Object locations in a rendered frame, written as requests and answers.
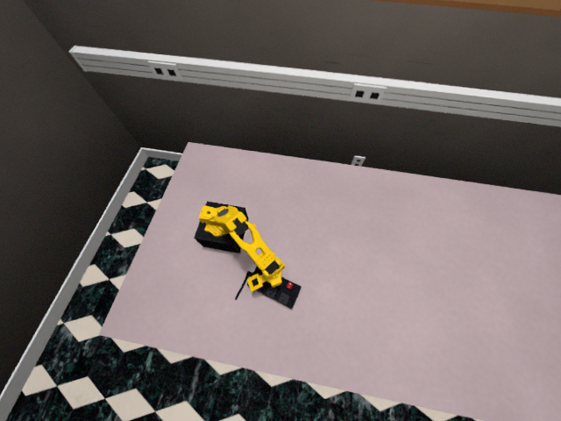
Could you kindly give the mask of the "black power strip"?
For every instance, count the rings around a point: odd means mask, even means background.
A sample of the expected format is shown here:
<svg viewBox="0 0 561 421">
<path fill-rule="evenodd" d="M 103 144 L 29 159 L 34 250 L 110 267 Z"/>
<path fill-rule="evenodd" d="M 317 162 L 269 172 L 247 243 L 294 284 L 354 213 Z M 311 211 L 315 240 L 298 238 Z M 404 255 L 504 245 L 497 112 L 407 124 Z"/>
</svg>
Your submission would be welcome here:
<svg viewBox="0 0 561 421">
<path fill-rule="evenodd" d="M 250 271 L 247 272 L 246 277 L 244 279 L 244 282 L 243 282 L 239 292 L 237 293 L 237 295 L 235 297 L 235 300 L 238 299 L 238 296 L 239 296 L 240 292 L 242 291 L 243 287 L 245 286 L 245 282 L 246 282 L 248 276 L 252 277 L 256 274 L 263 275 L 262 270 L 260 270 L 258 268 L 258 266 L 255 268 L 253 273 L 250 272 Z M 286 278 L 283 278 L 283 277 L 281 277 L 281 280 L 282 280 L 282 284 L 277 286 L 277 287 L 273 288 L 272 284 L 270 284 L 268 281 L 266 281 L 266 282 L 262 283 L 263 287 L 260 287 L 259 289 L 256 289 L 256 290 L 258 292 L 266 295 L 266 296 L 269 296 L 273 300 L 276 299 L 275 301 L 277 301 L 279 303 L 282 303 L 282 304 L 284 304 L 288 307 L 290 306 L 291 309 L 293 309 L 294 305 L 295 305 L 295 301 L 296 301 L 296 299 L 297 299 L 297 297 L 298 297 L 298 295 L 301 291 L 302 286 L 300 286 L 300 285 L 298 285 L 294 282 L 291 282 L 290 280 L 288 280 Z"/>
</svg>

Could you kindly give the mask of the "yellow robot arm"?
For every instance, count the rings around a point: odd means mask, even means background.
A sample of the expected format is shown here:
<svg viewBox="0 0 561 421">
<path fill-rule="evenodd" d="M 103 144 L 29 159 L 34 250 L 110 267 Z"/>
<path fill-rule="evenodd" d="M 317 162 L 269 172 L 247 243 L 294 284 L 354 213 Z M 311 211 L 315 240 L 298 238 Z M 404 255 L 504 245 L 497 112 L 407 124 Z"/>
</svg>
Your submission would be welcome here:
<svg viewBox="0 0 561 421">
<path fill-rule="evenodd" d="M 245 215 L 238 211 L 237 208 L 232 206 L 222 206 L 219 208 L 204 206 L 200 219 L 206 223 L 205 231 L 210 232 L 215 237 L 229 233 L 240 248 L 245 250 L 258 268 L 262 270 L 262 274 L 267 280 L 275 279 L 281 270 L 285 268 L 285 264 L 278 257 L 276 258 L 275 253 L 269 249 L 260 237 L 256 225 L 247 222 Z M 251 244 L 244 242 L 238 236 L 248 229 L 252 235 Z M 256 253 L 258 248 L 262 251 L 259 255 Z"/>
</svg>

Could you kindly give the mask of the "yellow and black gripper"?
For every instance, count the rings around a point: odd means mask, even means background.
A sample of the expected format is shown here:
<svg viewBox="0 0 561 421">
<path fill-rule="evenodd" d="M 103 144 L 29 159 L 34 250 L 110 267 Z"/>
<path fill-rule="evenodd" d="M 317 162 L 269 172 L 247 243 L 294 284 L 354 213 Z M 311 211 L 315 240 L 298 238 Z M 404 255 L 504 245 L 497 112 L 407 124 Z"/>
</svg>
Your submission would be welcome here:
<svg viewBox="0 0 561 421">
<path fill-rule="evenodd" d="M 256 274 L 252 277 L 250 277 L 249 279 L 247 279 L 250 289 L 251 291 L 254 291 L 256 289 L 259 289 L 260 287 L 262 287 L 262 283 L 268 281 L 270 284 L 272 284 L 272 287 L 276 287 L 282 284 L 282 280 L 281 280 L 282 274 L 281 272 L 278 274 L 278 276 L 274 279 L 271 280 L 267 280 L 267 278 L 264 275 L 259 275 Z"/>
</svg>

